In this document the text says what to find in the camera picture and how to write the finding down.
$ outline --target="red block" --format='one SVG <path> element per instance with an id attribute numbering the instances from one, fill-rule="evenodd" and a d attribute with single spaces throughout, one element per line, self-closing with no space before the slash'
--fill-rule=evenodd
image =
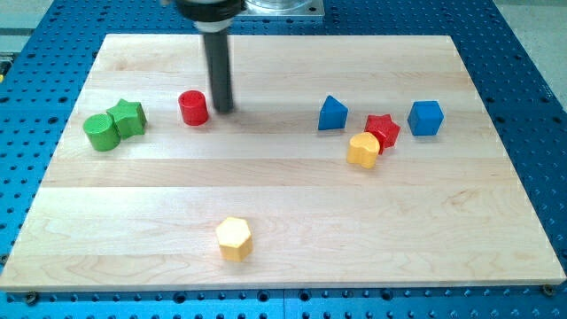
<path id="1" fill-rule="evenodd" d="M 392 147 L 396 144 L 396 139 L 400 133 L 400 126 L 392 121 L 390 114 L 386 115 L 369 115 L 366 119 L 365 132 L 372 133 L 380 142 L 380 151 L 382 154 L 384 148 Z"/>
<path id="2" fill-rule="evenodd" d="M 179 96 L 179 107 L 183 121 L 188 125 L 201 125 L 209 119 L 205 95 L 197 90 L 183 92 Z"/>

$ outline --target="yellow block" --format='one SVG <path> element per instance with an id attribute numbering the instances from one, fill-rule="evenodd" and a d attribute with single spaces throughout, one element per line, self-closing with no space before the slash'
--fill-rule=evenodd
<path id="1" fill-rule="evenodd" d="M 228 217 L 216 228 L 222 258 L 242 261 L 252 252 L 252 232 L 242 218 Z"/>
<path id="2" fill-rule="evenodd" d="M 351 138 L 346 161 L 351 164 L 361 164 L 364 168 L 373 168 L 378 151 L 380 151 L 378 139 L 372 133 L 360 133 Z"/>

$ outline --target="wood grain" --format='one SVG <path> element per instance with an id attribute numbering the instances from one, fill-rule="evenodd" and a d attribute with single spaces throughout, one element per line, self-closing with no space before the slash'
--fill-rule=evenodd
<path id="1" fill-rule="evenodd" d="M 195 35 L 108 35 L 12 255 L 9 292 L 559 284 L 565 274 L 446 36 L 233 36 L 237 110 L 210 101 Z M 327 94 L 345 130 L 318 132 Z M 142 102 L 144 136 L 95 152 L 82 123 Z M 437 99 L 437 136 L 412 101 Z M 369 113 L 401 125 L 374 169 L 346 163 Z M 245 218 L 254 251 L 221 258 L 214 229 Z"/>

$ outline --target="green cylinder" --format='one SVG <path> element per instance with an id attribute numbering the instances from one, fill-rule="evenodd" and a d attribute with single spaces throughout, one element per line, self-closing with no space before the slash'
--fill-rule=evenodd
<path id="1" fill-rule="evenodd" d="M 120 135 L 108 114 L 97 114 L 89 117 L 82 129 L 89 137 L 92 147 L 99 152 L 110 151 L 120 144 Z"/>

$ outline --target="green block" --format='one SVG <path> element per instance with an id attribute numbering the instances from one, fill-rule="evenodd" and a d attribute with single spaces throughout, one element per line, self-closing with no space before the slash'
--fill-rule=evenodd
<path id="1" fill-rule="evenodd" d="M 99 152 L 110 151 L 120 144 L 120 134 L 113 119 L 107 114 L 97 114 L 89 117 L 82 129 L 87 134 L 92 147 Z"/>
<path id="2" fill-rule="evenodd" d="M 116 106 L 106 110 L 110 115 L 122 139 L 127 139 L 134 135 L 143 135 L 147 120 L 140 102 L 129 102 L 120 99 Z"/>

